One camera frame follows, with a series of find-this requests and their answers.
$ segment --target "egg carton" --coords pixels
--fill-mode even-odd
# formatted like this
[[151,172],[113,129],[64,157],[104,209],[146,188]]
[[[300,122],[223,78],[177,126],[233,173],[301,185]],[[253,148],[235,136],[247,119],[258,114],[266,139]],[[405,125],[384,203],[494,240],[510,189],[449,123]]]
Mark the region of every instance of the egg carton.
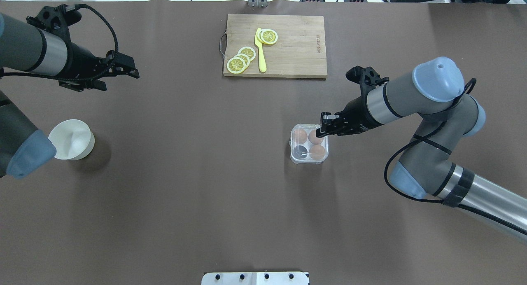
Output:
[[291,160],[296,164],[321,164],[329,155],[328,139],[317,138],[320,125],[298,124],[291,130],[289,145]]

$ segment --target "white bowl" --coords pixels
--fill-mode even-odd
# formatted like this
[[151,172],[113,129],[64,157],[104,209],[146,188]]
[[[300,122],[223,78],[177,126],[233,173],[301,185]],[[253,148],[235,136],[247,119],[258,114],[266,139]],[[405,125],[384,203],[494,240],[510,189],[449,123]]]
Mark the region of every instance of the white bowl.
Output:
[[49,140],[57,149],[55,158],[68,161],[83,159],[92,151],[96,143],[90,127],[77,119],[59,123],[49,133]]

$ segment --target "lemon slice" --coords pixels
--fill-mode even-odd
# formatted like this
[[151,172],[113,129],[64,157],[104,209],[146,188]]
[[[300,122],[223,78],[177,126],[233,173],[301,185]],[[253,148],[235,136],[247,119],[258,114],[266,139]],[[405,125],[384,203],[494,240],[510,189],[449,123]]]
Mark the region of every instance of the lemon slice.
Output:
[[233,74],[239,74],[245,71],[247,64],[243,58],[235,56],[227,62],[227,70]]
[[256,58],[256,51],[252,47],[248,47],[248,46],[242,47],[242,48],[240,48],[238,53],[239,54],[245,54],[246,56],[248,56],[249,60],[251,62],[252,62],[252,60],[254,60],[254,58]]
[[270,28],[263,28],[258,34],[258,38],[262,43],[273,45],[278,41],[278,33]]
[[249,64],[251,63],[251,58],[249,58],[248,55],[246,54],[236,54],[234,56],[235,58],[243,58],[243,61],[245,61],[245,68],[248,68],[249,67]]

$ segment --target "blue joint cap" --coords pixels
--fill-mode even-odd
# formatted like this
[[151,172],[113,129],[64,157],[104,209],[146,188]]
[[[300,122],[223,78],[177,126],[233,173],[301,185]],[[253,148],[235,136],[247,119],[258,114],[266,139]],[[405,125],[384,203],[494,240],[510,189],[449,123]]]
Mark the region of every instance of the blue joint cap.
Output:
[[5,28],[5,22],[4,22],[4,15],[0,13],[0,37],[4,34],[4,28]]
[[34,131],[15,152],[6,173],[17,179],[28,176],[32,171],[52,159],[57,150],[43,131]]
[[396,189],[416,199],[422,199],[427,195],[423,187],[421,187],[399,161],[395,164],[389,180]]
[[463,134],[463,137],[469,137],[471,135],[475,135],[478,131],[482,129],[482,127],[485,125],[485,121],[487,120],[487,114],[485,113],[485,110],[483,110],[483,107],[472,97],[469,95],[475,102],[476,105],[478,105],[478,120],[476,120],[476,124],[468,131],[467,133]]
[[465,88],[461,71],[444,56],[416,66],[412,80],[422,95],[439,103],[452,101]]

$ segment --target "wooden cutting board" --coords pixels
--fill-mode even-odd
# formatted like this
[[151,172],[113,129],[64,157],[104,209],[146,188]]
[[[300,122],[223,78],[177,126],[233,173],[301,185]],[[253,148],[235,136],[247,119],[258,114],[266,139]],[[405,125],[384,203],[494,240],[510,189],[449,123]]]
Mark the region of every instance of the wooden cutting board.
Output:
[[[278,33],[274,45],[263,45],[267,71],[258,68],[257,28]],[[225,76],[326,79],[326,36],[323,16],[229,14],[227,17]],[[245,46],[256,51],[256,58],[241,74],[232,74],[226,63]]]

